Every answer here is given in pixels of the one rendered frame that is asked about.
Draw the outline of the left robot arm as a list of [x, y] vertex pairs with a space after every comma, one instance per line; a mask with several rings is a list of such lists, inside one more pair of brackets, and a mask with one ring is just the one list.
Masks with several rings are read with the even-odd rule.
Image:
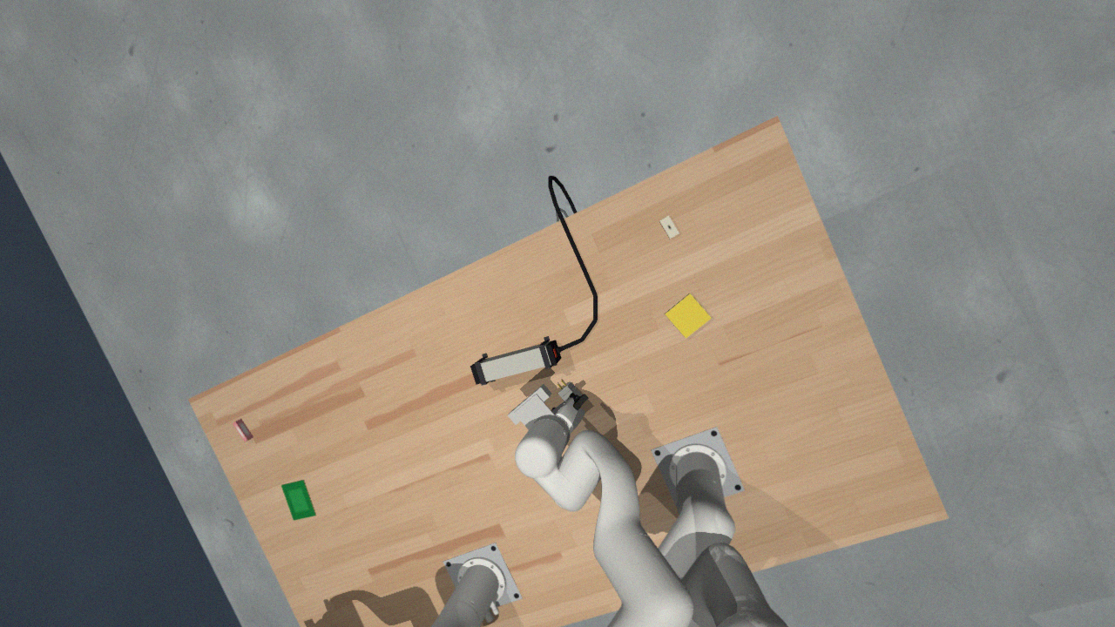
[[[505, 589], [504, 572], [489, 558], [471, 558], [460, 567], [458, 585], [432, 627], [479, 627], [491, 611], [500, 614], [497, 600]], [[485, 617], [491, 623], [494, 617]]]

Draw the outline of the white charger plug with brass prongs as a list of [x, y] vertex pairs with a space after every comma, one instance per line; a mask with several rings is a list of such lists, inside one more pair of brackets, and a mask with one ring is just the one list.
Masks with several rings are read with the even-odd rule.
[[576, 388], [574, 388], [572, 382], [568, 382], [568, 384], [563, 382], [563, 385], [564, 388], [561, 388], [560, 393], [558, 393], [558, 395], [560, 395], [560, 397], [563, 398], [563, 401], [568, 401], [569, 396], [572, 393], [574, 393], [574, 395], [581, 396], [580, 392], [578, 392]]

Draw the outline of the yellow square block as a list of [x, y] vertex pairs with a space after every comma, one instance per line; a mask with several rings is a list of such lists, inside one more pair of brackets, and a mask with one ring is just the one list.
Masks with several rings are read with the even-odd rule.
[[683, 334], [683, 337], [692, 336], [692, 332], [707, 324], [712, 316], [709, 316], [702, 306], [694, 300], [694, 296], [689, 293], [679, 303], [673, 305], [673, 308], [666, 311], [666, 318], [670, 319], [677, 329]]

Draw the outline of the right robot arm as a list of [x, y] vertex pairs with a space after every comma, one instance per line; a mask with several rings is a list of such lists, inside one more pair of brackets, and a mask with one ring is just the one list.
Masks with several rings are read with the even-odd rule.
[[551, 395], [543, 384], [510, 411], [515, 425], [527, 427], [515, 461], [572, 512], [585, 505], [601, 479], [593, 551], [622, 602], [608, 627], [788, 627], [729, 546], [735, 522], [723, 495], [727, 471], [720, 453], [702, 444], [673, 453], [669, 473], [679, 517], [657, 548], [640, 523], [626, 459], [597, 431], [578, 433], [563, 454], [570, 431], [547, 408]]

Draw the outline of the small pink block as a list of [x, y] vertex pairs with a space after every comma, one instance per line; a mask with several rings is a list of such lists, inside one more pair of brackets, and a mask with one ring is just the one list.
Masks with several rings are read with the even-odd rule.
[[246, 423], [244, 423], [242, 418], [235, 421], [233, 425], [236, 428], [237, 433], [240, 434], [240, 437], [242, 437], [244, 442], [246, 442], [250, 438], [253, 438], [253, 434], [251, 434], [251, 432], [248, 431]]

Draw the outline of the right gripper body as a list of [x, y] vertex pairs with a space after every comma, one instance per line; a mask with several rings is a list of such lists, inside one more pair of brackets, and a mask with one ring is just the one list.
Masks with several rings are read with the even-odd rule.
[[562, 418], [564, 423], [566, 423], [568, 430], [570, 431], [570, 435], [572, 431], [576, 428], [576, 425], [580, 424], [583, 416], [585, 416], [585, 411], [582, 408], [575, 409], [573, 407], [573, 404], [574, 401], [572, 397], [570, 397], [568, 398], [568, 401], [561, 402], [558, 408], [552, 409], [555, 416]]

